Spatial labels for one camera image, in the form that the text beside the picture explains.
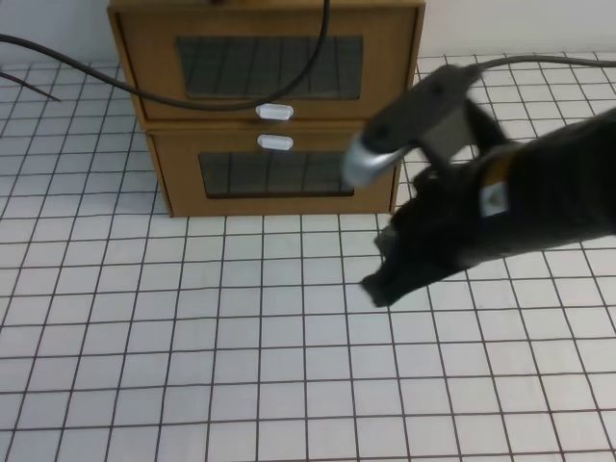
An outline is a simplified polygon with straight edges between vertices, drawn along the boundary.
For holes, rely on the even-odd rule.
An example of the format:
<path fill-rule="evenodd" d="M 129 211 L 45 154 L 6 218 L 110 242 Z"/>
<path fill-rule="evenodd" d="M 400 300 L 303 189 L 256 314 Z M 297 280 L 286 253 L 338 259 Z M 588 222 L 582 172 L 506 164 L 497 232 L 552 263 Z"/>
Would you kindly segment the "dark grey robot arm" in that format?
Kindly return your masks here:
<path fill-rule="evenodd" d="M 478 156 L 449 181 L 423 169 L 375 238 L 384 261 L 360 283 L 375 306 L 484 262 L 614 234 L 614 110 L 525 143 L 473 114 Z"/>

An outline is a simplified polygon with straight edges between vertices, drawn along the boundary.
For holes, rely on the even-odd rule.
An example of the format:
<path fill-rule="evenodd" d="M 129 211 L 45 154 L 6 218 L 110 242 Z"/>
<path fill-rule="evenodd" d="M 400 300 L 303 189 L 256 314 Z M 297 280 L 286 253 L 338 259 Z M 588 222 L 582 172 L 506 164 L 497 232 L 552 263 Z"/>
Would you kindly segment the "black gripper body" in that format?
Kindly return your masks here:
<path fill-rule="evenodd" d="M 361 281 L 376 307 L 395 304 L 404 296 L 466 268 L 462 244 L 473 235 L 479 173 L 488 152 L 508 143 L 498 123 L 470 100 L 463 121 L 478 156 L 466 164 L 448 165 L 444 173 L 426 167 L 413 181 L 416 195 L 391 217 L 374 243 L 384 258 L 379 269 Z"/>

